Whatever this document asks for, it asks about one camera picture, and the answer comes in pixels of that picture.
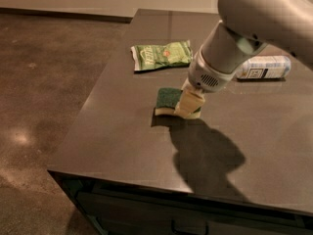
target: green snack bag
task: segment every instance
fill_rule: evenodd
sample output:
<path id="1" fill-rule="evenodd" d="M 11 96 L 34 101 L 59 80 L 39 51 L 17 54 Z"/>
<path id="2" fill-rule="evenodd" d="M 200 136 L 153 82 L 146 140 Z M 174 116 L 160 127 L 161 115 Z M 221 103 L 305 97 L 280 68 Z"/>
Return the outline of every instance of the green snack bag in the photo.
<path id="1" fill-rule="evenodd" d="M 131 47 L 135 71 L 150 71 L 164 67 L 187 66 L 193 59 L 189 41 L 167 45 L 135 45 Z"/>

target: concrete floor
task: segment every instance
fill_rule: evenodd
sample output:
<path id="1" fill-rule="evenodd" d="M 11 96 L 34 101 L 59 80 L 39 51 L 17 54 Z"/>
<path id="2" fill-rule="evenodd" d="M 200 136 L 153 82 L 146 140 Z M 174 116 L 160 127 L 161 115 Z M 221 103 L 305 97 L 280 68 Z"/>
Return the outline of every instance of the concrete floor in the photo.
<path id="1" fill-rule="evenodd" d="M 127 27 L 0 15 L 0 234 L 97 234 L 46 164 Z"/>

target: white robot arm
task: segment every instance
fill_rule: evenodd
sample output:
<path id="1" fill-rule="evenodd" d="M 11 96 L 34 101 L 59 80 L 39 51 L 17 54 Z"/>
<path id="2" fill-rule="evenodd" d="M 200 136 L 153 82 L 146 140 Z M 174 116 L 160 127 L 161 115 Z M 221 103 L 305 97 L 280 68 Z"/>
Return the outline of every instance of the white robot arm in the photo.
<path id="1" fill-rule="evenodd" d="M 204 93 L 222 89 L 236 69 L 275 45 L 313 70 L 313 5 L 307 0 L 218 0 L 221 21 L 189 67 L 175 114 L 186 118 Z"/>

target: yellow sponge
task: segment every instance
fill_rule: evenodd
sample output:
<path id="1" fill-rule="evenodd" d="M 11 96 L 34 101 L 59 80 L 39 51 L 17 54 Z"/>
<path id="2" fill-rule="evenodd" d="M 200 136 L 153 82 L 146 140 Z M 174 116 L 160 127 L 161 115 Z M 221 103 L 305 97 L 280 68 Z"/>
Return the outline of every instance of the yellow sponge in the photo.
<path id="1" fill-rule="evenodd" d="M 175 88 L 160 88 L 157 93 L 155 115 L 176 116 L 174 114 L 175 107 L 180 100 L 182 90 Z M 201 108 L 198 108 L 192 114 L 186 117 L 187 119 L 199 118 L 201 115 Z"/>

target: drawer handle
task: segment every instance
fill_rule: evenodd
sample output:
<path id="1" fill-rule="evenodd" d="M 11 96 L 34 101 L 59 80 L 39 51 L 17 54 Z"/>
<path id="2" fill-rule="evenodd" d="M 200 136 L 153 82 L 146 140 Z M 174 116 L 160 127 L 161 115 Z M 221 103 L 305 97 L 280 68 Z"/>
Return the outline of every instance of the drawer handle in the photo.
<path id="1" fill-rule="evenodd" d="M 172 232 L 174 233 L 174 234 L 177 234 L 177 235 L 198 235 L 198 234 L 194 234 L 194 233 L 189 233 L 189 232 L 183 232 L 183 231 L 179 231 L 179 230 L 176 230 L 176 228 L 175 228 L 175 221 L 174 220 L 172 220 Z M 208 230 L 208 225 L 207 225 L 207 223 L 205 224 L 205 233 L 204 233 L 204 235 L 208 235 L 208 233 L 209 233 L 209 230 Z"/>

